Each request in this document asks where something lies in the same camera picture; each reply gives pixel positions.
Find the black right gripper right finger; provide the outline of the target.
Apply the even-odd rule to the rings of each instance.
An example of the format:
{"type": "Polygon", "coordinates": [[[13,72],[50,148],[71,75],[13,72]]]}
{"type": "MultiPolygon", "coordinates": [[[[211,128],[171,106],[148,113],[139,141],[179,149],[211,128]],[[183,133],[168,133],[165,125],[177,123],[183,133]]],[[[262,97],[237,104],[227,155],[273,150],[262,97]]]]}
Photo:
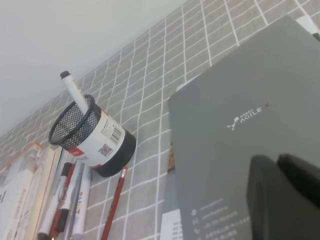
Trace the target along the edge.
{"type": "Polygon", "coordinates": [[[277,165],[293,187],[320,207],[320,168],[291,154],[281,154],[277,165]]]}

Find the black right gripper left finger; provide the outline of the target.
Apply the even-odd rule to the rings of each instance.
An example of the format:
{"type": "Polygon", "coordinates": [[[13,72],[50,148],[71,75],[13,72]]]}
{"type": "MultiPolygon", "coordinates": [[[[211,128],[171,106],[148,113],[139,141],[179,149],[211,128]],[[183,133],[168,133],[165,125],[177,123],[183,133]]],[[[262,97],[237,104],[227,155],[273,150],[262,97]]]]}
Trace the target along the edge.
{"type": "Polygon", "coordinates": [[[301,195],[266,155],[251,158],[246,201],[254,240],[320,238],[320,207],[301,195]]]}

